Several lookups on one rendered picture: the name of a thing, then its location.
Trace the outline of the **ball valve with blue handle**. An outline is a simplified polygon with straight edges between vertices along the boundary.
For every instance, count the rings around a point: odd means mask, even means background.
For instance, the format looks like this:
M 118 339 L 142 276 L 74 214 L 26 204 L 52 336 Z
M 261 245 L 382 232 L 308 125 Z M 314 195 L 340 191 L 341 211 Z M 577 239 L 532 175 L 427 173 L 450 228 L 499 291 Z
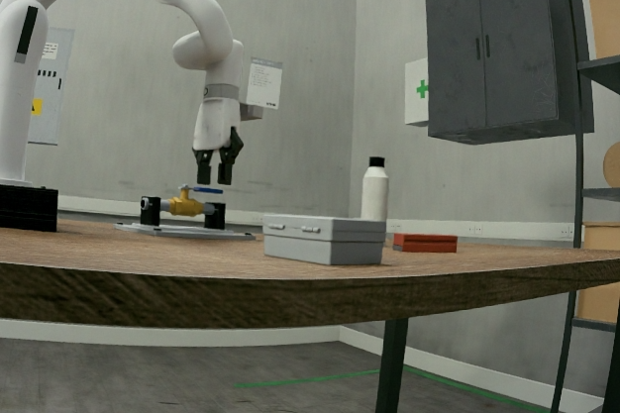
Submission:
M 198 232 L 198 233 L 221 233 L 234 234 L 234 231 L 225 230 L 225 212 L 226 204 L 222 202 L 204 204 L 197 202 L 196 199 L 188 199 L 188 191 L 191 187 L 188 184 L 182 184 L 180 198 L 172 197 L 167 200 L 160 200 L 160 197 L 142 196 L 141 200 L 141 222 L 140 224 L 132 224 L 132 227 L 143 229 L 161 229 L 162 231 L 181 231 L 181 232 Z M 212 189 L 203 187 L 193 187 L 193 191 L 210 192 L 223 194 L 222 189 Z M 193 228 L 193 229 L 173 229 L 159 224 L 160 211 L 170 213 L 172 216 L 190 216 L 206 214 L 204 219 L 204 228 L 214 229 L 213 231 L 194 228 L 194 227 L 177 227 L 176 228 Z

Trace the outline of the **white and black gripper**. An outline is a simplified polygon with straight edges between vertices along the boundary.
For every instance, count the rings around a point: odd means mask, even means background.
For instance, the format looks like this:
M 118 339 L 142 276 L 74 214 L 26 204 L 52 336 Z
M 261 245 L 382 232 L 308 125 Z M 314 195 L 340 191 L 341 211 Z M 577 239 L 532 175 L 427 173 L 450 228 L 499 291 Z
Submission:
M 203 99 L 196 120 L 192 147 L 198 164 L 197 184 L 210 185 L 209 164 L 213 153 L 220 153 L 221 163 L 218 167 L 217 182 L 231 185 L 232 164 L 235 164 L 235 159 L 243 146 L 244 143 L 240 138 L 239 102 L 224 97 Z

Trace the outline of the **white bottle with black cap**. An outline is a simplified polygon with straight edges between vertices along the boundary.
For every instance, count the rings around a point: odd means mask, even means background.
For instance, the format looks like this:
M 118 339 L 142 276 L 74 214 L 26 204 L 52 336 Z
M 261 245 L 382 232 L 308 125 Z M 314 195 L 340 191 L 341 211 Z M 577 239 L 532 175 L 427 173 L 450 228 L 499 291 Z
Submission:
M 369 166 L 363 178 L 362 219 L 387 222 L 389 177 L 384 157 L 370 157 Z

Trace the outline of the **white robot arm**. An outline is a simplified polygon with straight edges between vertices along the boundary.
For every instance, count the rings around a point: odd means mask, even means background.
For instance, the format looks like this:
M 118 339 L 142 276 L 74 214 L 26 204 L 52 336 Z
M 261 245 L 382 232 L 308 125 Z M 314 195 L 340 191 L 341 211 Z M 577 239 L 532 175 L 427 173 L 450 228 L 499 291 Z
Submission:
M 25 181 L 28 138 L 49 33 L 46 9 L 55 1 L 3 0 L 0 5 L 0 184 L 33 187 L 33 182 Z M 203 99 L 235 99 L 241 122 L 262 119 L 262 106 L 239 101 L 244 46 L 233 40 L 219 4 L 215 0 L 155 1 L 183 10 L 200 30 L 180 38 L 172 58 L 182 68 L 206 71 Z

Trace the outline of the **grey plastic case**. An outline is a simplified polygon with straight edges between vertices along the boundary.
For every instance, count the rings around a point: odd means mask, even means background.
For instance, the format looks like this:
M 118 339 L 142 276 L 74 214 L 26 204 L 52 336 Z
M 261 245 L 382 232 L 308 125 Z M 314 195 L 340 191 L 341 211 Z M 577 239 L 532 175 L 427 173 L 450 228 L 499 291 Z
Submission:
M 327 265 L 381 263 L 386 221 L 263 215 L 264 254 Z

